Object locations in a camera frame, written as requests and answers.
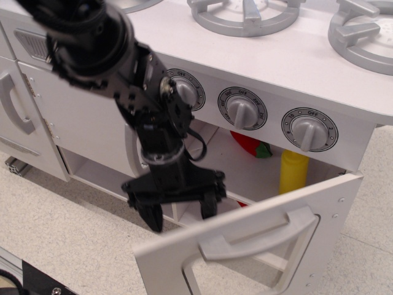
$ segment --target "gray knob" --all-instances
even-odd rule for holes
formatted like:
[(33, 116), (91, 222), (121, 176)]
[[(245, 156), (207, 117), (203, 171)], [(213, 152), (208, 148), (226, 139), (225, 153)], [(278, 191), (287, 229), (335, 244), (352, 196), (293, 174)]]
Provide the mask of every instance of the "gray knob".
[(323, 147), (329, 131), (325, 124), (312, 117), (299, 117), (292, 122), (292, 134), (303, 152)]
[(182, 98), (182, 101), (191, 106), (194, 106), (198, 101), (198, 92), (194, 85), (180, 77), (174, 77), (173, 81), (176, 82), (176, 90)]
[(227, 108), (236, 129), (252, 127), (258, 122), (258, 107), (243, 96), (231, 97)]

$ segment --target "cabinet handle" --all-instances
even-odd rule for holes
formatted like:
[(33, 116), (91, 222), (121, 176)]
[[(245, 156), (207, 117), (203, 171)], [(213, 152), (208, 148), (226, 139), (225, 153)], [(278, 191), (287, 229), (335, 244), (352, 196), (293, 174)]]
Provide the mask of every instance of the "cabinet handle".
[(207, 261), (235, 259), (260, 254), (298, 237), (317, 217), (306, 206), (287, 212), (288, 224), (246, 241), (229, 244), (223, 235), (199, 243), (202, 256)]
[(138, 137), (136, 136), (136, 132), (128, 124), (125, 124), (124, 126), (124, 137), (128, 164), (135, 174), (135, 177), (138, 177), (144, 173), (144, 169), (138, 156), (138, 148), (136, 144)]
[(29, 135), (35, 130), (30, 119), (21, 119), (11, 100), (11, 90), (15, 87), (11, 75), (2, 73), (0, 75), (0, 102), (11, 122), (22, 132)]

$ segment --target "yellow toy bottle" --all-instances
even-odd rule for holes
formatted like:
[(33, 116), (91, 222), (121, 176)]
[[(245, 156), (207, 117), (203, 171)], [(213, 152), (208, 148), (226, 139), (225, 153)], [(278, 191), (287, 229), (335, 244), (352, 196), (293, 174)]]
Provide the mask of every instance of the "yellow toy bottle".
[(285, 150), (281, 155), (279, 193), (294, 191), (306, 185), (309, 157)]

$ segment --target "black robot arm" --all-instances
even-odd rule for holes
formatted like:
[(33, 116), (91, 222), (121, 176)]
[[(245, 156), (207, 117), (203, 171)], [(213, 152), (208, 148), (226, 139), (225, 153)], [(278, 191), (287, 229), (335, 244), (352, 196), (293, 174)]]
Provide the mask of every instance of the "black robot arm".
[(47, 61), (71, 85), (111, 98), (136, 130), (150, 173), (122, 186), (154, 231), (162, 203), (199, 200), (203, 218), (226, 196), (224, 174), (200, 168), (184, 147), (191, 107), (156, 54), (134, 38), (129, 19), (103, 0), (17, 0), (47, 31)]

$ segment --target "knob dial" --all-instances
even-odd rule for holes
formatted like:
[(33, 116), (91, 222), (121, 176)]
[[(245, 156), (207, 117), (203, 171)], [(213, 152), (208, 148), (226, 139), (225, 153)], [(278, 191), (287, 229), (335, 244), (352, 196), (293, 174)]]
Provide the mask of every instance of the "knob dial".
[(182, 69), (169, 69), (167, 73), (171, 80), (176, 82), (176, 90), (182, 100), (191, 105), (192, 111), (201, 109), (205, 102), (205, 94), (202, 85), (190, 73)]
[(303, 152), (324, 147), (329, 138), (326, 125), (312, 117), (295, 119), (292, 122), (292, 134)]
[(198, 101), (198, 92), (194, 85), (180, 77), (174, 77), (172, 80), (176, 82), (176, 90), (182, 98), (182, 101), (194, 106)]
[(220, 93), (218, 103), (221, 114), (237, 129), (256, 130), (267, 121), (264, 103), (248, 89), (226, 88)]
[(303, 152), (326, 151), (338, 139), (334, 122), (316, 109), (298, 108), (287, 112), (281, 127), (286, 138)]
[(258, 122), (257, 106), (243, 96), (233, 96), (228, 100), (228, 115), (236, 129), (249, 128)]

